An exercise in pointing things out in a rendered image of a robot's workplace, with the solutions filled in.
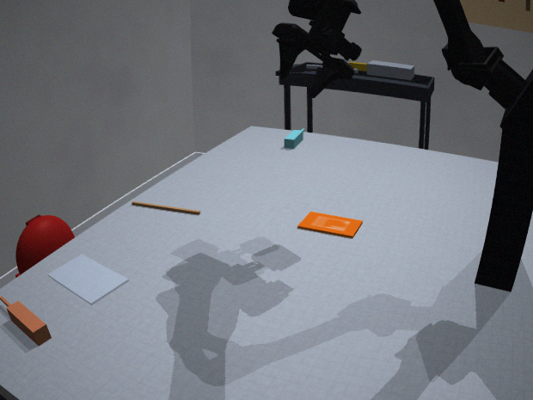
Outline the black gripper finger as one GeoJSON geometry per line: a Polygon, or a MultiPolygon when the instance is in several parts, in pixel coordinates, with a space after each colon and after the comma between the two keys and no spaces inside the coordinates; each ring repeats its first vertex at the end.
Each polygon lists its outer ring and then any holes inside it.
{"type": "Polygon", "coordinates": [[[277,39],[280,54],[280,78],[285,79],[289,74],[298,54],[306,48],[294,40],[277,39]]]}
{"type": "Polygon", "coordinates": [[[331,82],[333,82],[333,80],[339,78],[344,79],[346,77],[344,77],[338,71],[332,71],[318,67],[309,96],[311,98],[315,98],[322,90],[324,90],[331,82]]]}

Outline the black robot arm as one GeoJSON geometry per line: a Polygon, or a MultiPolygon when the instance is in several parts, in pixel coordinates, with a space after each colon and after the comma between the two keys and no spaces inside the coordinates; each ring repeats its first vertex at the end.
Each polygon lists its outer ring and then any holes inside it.
{"type": "MultiPolygon", "coordinates": [[[[498,104],[510,109],[528,81],[502,60],[504,55],[498,47],[483,47],[469,27],[460,0],[433,1],[448,36],[448,44],[442,49],[448,71],[463,84],[478,90],[486,87],[498,104]]],[[[327,17],[342,28],[351,12],[361,14],[355,0],[290,0],[288,10],[293,16],[313,21],[317,16],[327,17]]],[[[329,23],[315,40],[325,41],[346,61],[356,60],[362,49],[345,39],[342,32],[335,32],[334,27],[329,23]]]]}

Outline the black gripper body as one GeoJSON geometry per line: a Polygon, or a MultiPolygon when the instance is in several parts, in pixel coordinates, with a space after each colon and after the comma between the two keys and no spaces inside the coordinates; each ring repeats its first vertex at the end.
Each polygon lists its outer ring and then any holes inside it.
{"type": "Polygon", "coordinates": [[[280,23],[274,28],[273,35],[282,40],[294,40],[300,43],[306,48],[307,51],[311,52],[322,61],[322,68],[338,71],[340,74],[346,77],[346,79],[351,80],[354,73],[353,67],[344,59],[332,58],[330,54],[335,55],[334,49],[325,41],[320,42],[315,40],[318,33],[327,25],[329,25],[329,23],[333,23],[335,25],[335,32],[338,34],[342,32],[343,28],[339,23],[327,17],[317,16],[315,21],[309,22],[309,25],[311,26],[309,33],[300,28],[297,24],[280,23]]]}

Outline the brown thin rod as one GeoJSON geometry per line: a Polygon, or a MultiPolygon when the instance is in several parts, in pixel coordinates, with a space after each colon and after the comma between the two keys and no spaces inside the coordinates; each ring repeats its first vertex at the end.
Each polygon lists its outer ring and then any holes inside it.
{"type": "Polygon", "coordinates": [[[144,207],[167,210],[167,211],[172,211],[172,212],[184,212],[184,213],[200,215],[200,211],[184,209],[184,208],[178,208],[178,207],[172,207],[172,206],[160,206],[160,205],[154,205],[154,204],[136,202],[136,201],[133,201],[132,204],[134,206],[144,206],[144,207]]]}

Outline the orange plate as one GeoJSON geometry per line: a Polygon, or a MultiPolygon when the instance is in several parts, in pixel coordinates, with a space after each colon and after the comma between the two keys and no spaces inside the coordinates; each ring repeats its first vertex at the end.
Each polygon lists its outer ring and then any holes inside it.
{"type": "Polygon", "coordinates": [[[297,228],[353,238],[362,224],[362,220],[310,212],[297,228]]]}

